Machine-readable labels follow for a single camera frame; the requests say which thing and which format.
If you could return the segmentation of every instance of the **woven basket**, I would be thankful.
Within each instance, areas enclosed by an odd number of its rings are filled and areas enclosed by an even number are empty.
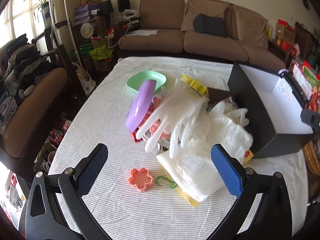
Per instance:
[[[303,148],[304,158],[311,173],[320,175],[320,163],[317,158],[315,147],[312,141]]]

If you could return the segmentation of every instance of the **open box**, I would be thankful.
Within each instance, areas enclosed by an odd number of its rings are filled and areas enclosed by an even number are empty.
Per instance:
[[[301,150],[313,137],[311,126],[300,118],[302,106],[292,94],[279,86],[277,73],[235,62],[228,81],[230,92],[240,108],[248,109],[252,134],[250,148],[255,157],[272,157]]]

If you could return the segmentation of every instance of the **yellow-green bag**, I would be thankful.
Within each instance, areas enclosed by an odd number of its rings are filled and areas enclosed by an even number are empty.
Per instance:
[[[99,61],[105,58],[110,58],[112,57],[114,48],[108,48],[106,45],[102,47],[98,47],[96,49],[93,49],[89,52],[90,57],[95,60]]]

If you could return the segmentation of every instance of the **sheer curtain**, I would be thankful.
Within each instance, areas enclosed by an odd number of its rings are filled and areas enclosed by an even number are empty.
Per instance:
[[[44,31],[44,22],[41,13],[33,14],[37,0],[10,0],[0,15],[0,47],[22,34],[27,34],[28,41]],[[45,40],[37,43],[38,50],[47,51]]]

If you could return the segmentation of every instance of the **flower-shaped cookie cutter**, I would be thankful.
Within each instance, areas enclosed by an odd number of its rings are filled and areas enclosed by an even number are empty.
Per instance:
[[[154,184],[154,179],[146,168],[141,168],[140,170],[132,169],[130,175],[128,179],[129,185],[140,192],[146,192]]]

